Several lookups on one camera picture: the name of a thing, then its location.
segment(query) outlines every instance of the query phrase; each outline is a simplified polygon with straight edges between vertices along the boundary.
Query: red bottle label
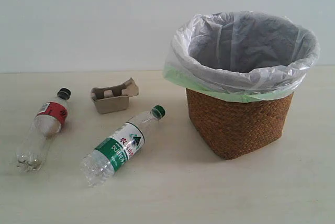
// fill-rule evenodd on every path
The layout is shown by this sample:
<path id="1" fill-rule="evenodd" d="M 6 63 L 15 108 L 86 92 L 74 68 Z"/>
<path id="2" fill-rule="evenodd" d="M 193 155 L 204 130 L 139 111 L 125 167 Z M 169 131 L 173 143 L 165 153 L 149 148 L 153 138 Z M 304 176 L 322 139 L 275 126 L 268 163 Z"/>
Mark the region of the red bottle label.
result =
<path id="1" fill-rule="evenodd" d="M 56 118 L 61 125 L 65 123 L 66 117 L 68 116 L 68 111 L 64 106 L 55 102 L 45 103 L 36 116 L 38 115 L 50 115 Z"/>

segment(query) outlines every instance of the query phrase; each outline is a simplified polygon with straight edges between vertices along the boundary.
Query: bottle cap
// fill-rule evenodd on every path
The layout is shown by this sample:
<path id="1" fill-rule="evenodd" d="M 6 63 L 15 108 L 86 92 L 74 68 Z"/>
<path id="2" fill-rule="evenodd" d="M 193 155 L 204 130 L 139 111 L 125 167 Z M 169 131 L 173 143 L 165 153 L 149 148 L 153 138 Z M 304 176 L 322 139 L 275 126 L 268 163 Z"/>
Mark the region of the bottle cap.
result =
<path id="1" fill-rule="evenodd" d="M 64 99 L 64 100 L 68 100 L 70 96 L 71 96 L 71 92 L 69 89 L 66 89 L 66 88 L 61 88 L 59 92 L 57 93 L 57 97 Z"/>
<path id="2" fill-rule="evenodd" d="M 156 105 L 155 107 L 151 109 L 151 111 L 153 115 L 157 117 L 158 119 L 161 119 L 162 117 L 165 116 L 165 109 L 160 105 Z"/>

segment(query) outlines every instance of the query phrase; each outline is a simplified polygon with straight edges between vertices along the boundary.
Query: trash can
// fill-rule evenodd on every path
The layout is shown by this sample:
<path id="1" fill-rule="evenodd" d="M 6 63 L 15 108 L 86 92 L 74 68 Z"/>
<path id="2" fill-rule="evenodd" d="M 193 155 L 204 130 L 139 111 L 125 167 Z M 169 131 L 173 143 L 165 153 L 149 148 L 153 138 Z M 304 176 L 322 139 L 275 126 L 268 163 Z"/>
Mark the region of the trash can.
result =
<path id="1" fill-rule="evenodd" d="M 195 15 L 176 31 L 164 77 L 186 88 L 190 120 L 210 148 L 234 159 L 280 138 L 319 52 L 315 35 L 286 18 Z"/>

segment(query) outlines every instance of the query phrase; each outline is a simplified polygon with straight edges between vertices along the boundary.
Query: white label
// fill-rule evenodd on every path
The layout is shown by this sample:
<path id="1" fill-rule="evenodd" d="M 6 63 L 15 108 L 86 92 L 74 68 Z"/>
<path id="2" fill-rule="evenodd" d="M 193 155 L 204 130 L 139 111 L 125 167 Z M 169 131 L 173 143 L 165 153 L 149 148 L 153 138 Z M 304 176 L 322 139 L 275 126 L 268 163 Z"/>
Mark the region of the white label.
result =
<path id="1" fill-rule="evenodd" d="M 142 132 L 136 126 L 128 122 L 117 129 L 109 138 L 120 143 L 127 155 L 127 160 L 129 160 L 145 142 Z"/>
<path id="2" fill-rule="evenodd" d="M 45 103 L 44 105 L 42 105 L 41 109 L 38 111 L 37 114 L 40 114 L 40 113 L 45 113 L 46 110 L 48 109 L 50 103 Z"/>

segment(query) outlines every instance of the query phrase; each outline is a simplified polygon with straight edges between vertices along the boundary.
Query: table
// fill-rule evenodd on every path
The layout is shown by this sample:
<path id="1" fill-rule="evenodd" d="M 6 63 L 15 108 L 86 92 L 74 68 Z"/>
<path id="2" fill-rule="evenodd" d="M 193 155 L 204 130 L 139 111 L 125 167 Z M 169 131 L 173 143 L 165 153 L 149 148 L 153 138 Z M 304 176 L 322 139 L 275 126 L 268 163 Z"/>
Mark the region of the table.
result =
<path id="1" fill-rule="evenodd" d="M 230 161 L 217 157 L 187 114 L 185 89 L 160 71 L 0 75 L 0 223 L 334 223 L 335 66 L 312 69 L 295 92 L 278 141 Z M 133 77 L 125 111 L 100 115 L 92 87 Z M 19 174 L 15 148 L 43 102 L 67 87 L 70 112 L 48 159 Z M 166 109 L 158 130 L 103 186 L 79 163 L 131 116 Z"/>

